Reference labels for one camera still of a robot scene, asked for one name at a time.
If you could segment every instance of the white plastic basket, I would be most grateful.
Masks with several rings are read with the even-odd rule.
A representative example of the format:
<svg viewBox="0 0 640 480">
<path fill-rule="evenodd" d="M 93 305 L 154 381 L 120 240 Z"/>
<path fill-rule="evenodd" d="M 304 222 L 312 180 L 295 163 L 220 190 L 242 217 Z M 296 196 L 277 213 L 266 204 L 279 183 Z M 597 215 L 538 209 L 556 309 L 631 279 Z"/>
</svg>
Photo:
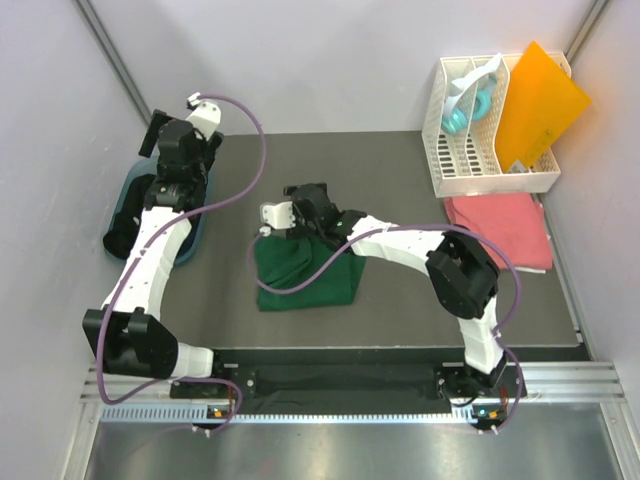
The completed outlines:
<svg viewBox="0 0 640 480">
<path fill-rule="evenodd" d="M 495 137 L 509 86 L 509 72 L 521 55 L 504 55 L 496 72 L 491 110 L 482 120 L 470 122 L 466 130 L 455 135 L 441 128 L 445 99 L 451 80 L 463 77 L 470 70 L 486 63 L 491 56 L 441 58 L 427 107 L 422 129 L 431 180 L 436 197 L 480 195 L 506 192 L 547 192 L 560 176 L 560 168 L 551 149 L 525 173 L 502 173 L 496 157 Z M 551 54 L 560 67 L 571 76 L 569 63 L 562 53 Z M 470 88 L 458 103 L 458 108 L 471 118 L 476 88 Z"/>
</svg>

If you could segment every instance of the green towel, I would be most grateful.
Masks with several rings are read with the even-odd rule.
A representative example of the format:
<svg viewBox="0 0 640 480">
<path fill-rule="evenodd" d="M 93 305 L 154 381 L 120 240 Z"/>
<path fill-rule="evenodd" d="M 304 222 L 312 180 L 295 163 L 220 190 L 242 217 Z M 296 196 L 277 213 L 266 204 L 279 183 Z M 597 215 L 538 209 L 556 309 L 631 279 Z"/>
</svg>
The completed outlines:
<svg viewBox="0 0 640 480">
<path fill-rule="evenodd" d="M 332 254 L 316 238 L 264 237 L 255 249 L 258 278 L 277 289 L 295 287 L 313 275 Z M 276 295 L 258 288 L 258 308 L 262 312 L 274 312 L 350 305 L 356 296 L 365 262 L 365 257 L 340 255 L 315 282 L 289 295 Z"/>
</svg>

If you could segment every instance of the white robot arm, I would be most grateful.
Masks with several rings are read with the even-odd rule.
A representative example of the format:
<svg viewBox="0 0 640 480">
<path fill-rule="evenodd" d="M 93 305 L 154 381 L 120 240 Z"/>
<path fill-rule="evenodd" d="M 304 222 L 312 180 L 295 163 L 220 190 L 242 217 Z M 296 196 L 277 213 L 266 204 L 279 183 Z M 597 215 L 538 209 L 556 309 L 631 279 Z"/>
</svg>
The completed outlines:
<svg viewBox="0 0 640 480">
<path fill-rule="evenodd" d="M 378 257 L 406 265 L 431 278 L 442 306 L 457 317 L 465 347 L 465 364 L 479 382 L 493 387 L 506 358 L 493 332 L 499 270 L 480 244 L 461 234 L 444 231 L 389 231 L 394 224 L 364 212 L 339 211 L 324 184 L 285 188 L 291 200 L 260 207 L 262 222 L 287 231 L 290 237 L 317 236 L 337 250 L 351 245 L 355 255 Z"/>
<path fill-rule="evenodd" d="M 197 217 L 178 221 L 145 248 L 164 225 L 204 204 L 208 172 L 222 142 L 222 135 L 216 132 L 221 112 L 217 104 L 199 100 L 198 95 L 187 101 L 192 113 L 186 120 L 156 110 L 140 149 L 140 155 L 148 157 L 157 143 L 160 155 L 156 179 L 145 196 L 138 235 L 118 281 L 126 280 L 126 287 L 114 305 L 104 345 L 107 373 L 151 378 L 203 378 L 212 373 L 211 349 L 179 343 L 160 324 L 165 285 Z M 134 261 L 138 265 L 125 279 Z M 83 320 L 94 354 L 104 309 L 113 301 L 116 287 L 101 310 L 87 310 Z"/>
</svg>

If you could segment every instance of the gray wall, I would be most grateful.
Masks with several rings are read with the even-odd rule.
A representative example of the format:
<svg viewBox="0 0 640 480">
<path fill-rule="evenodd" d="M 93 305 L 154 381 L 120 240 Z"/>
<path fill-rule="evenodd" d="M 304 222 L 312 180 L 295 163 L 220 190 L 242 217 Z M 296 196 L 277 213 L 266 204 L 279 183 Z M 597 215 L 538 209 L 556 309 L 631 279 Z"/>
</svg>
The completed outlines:
<svg viewBox="0 0 640 480">
<path fill-rule="evenodd" d="M 142 94 L 234 96 L 268 133 L 419 130 L 438 57 L 563 50 L 585 0 L 94 0 Z M 253 133 L 232 109 L 225 133 Z"/>
<path fill-rule="evenodd" d="M 554 146 L 547 212 L 596 353 L 615 362 L 640 424 L 640 3 L 612 2 L 574 67 L 593 105 Z"/>
<path fill-rule="evenodd" d="M 144 133 L 68 0 L 0 1 L 0 478 L 49 479 L 117 280 L 107 225 Z"/>
</svg>

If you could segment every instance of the red cloth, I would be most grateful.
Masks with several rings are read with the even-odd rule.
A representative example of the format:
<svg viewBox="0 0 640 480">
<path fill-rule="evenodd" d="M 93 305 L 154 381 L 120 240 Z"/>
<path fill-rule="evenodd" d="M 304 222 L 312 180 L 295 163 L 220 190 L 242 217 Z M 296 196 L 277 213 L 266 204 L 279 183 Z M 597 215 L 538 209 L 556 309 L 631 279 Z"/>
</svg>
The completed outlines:
<svg viewBox="0 0 640 480">
<path fill-rule="evenodd" d="M 516 267 L 549 270 L 551 246 L 544 228 L 544 209 L 527 193 L 451 197 L 444 201 L 451 223 L 464 225 L 494 242 Z M 506 265 L 483 245 L 502 269 Z"/>
</svg>

